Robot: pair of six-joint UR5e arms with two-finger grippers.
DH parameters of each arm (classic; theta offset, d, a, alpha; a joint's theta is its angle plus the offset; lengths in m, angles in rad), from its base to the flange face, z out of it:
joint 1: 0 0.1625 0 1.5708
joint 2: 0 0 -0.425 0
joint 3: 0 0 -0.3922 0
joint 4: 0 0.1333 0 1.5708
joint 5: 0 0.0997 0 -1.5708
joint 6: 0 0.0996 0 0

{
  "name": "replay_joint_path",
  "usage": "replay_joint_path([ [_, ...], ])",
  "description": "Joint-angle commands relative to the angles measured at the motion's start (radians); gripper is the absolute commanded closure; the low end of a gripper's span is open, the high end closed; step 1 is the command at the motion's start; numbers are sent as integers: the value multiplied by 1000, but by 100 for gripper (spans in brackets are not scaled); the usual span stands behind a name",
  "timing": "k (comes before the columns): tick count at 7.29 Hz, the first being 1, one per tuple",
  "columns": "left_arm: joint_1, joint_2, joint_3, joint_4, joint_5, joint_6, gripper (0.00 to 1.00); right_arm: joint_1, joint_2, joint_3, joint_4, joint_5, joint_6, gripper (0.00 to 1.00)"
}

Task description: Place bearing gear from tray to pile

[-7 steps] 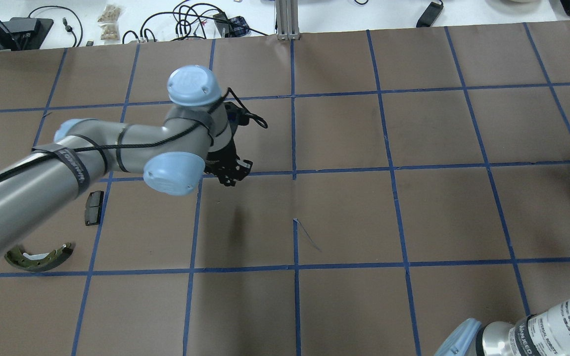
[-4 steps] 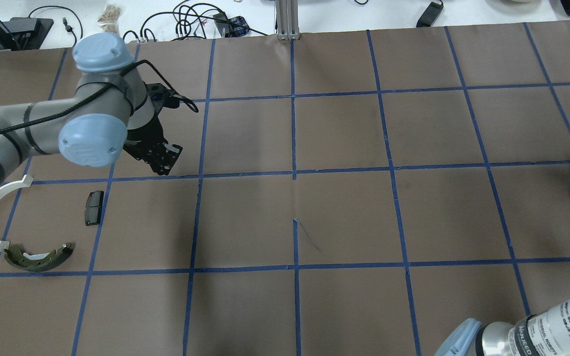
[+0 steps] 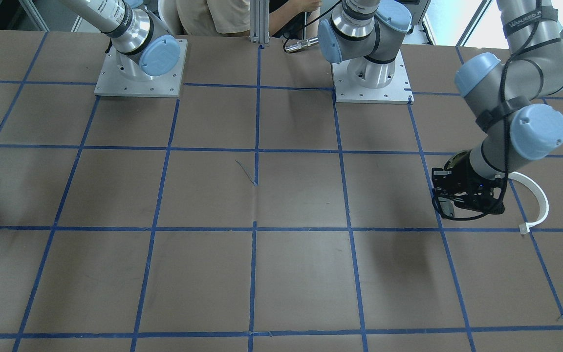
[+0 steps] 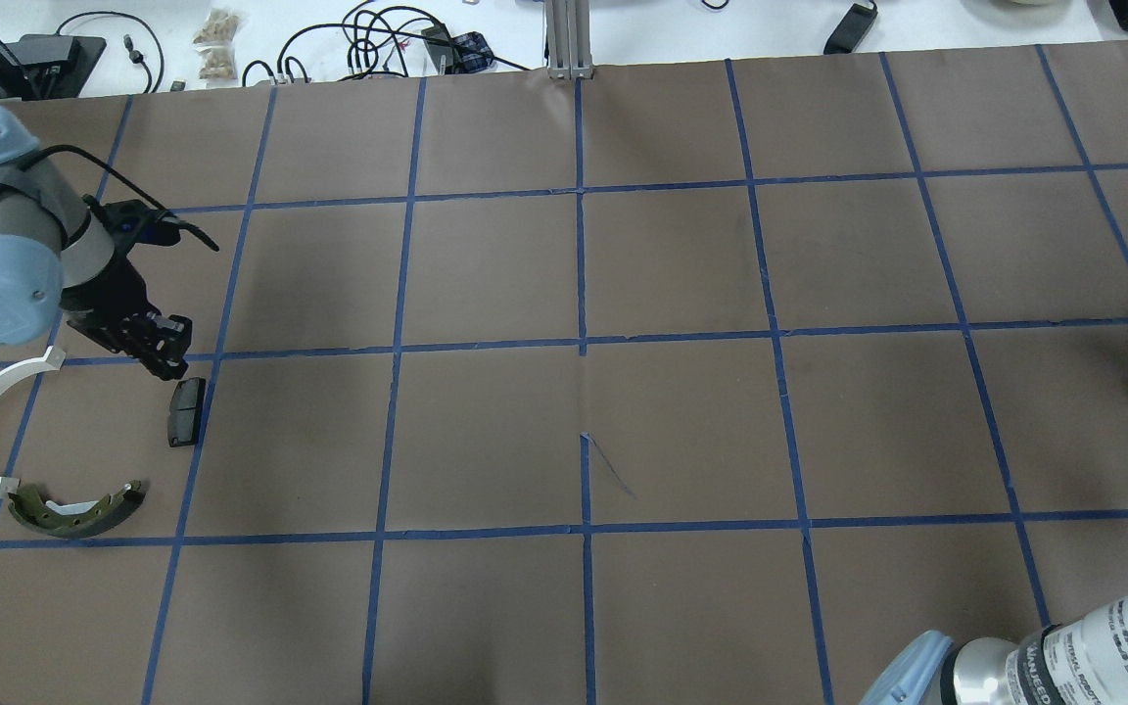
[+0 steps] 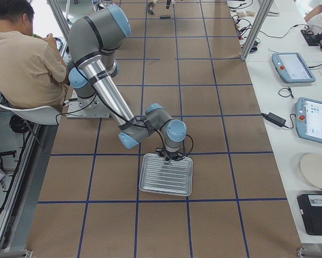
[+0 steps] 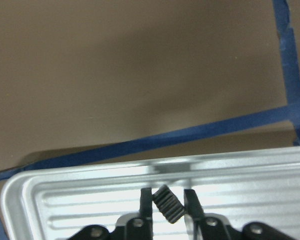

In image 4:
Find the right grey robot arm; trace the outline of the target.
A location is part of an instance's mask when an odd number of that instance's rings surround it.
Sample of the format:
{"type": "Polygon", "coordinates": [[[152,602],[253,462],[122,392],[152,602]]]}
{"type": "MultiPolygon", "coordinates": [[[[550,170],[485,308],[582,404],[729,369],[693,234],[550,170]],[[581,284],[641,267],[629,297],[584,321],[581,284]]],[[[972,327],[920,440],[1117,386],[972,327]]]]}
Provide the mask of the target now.
{"type": "Polygon", "coordinates": [[[863,704],[1128,704],[1128,594],[1022,642],[926,631],[863,704]]]}

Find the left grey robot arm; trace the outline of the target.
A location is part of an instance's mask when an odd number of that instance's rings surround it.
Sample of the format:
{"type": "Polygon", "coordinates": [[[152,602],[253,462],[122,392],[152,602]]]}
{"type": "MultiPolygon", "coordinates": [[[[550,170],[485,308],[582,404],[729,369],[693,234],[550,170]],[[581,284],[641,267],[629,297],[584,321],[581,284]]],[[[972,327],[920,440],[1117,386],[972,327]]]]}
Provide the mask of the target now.
{"type": "Polygon", "coordinates": [[[191,318],[151,303],[129,255],[138,245],[178,245],[185,232],[214,241],[142,188],[112,204],[80,195],[58,155],[92,161],[76,146],[41,146],[0,106],[0,349],[39,340],[62,315],[99,349],[134,358],[158,379],[182,379],[191,318]]]}

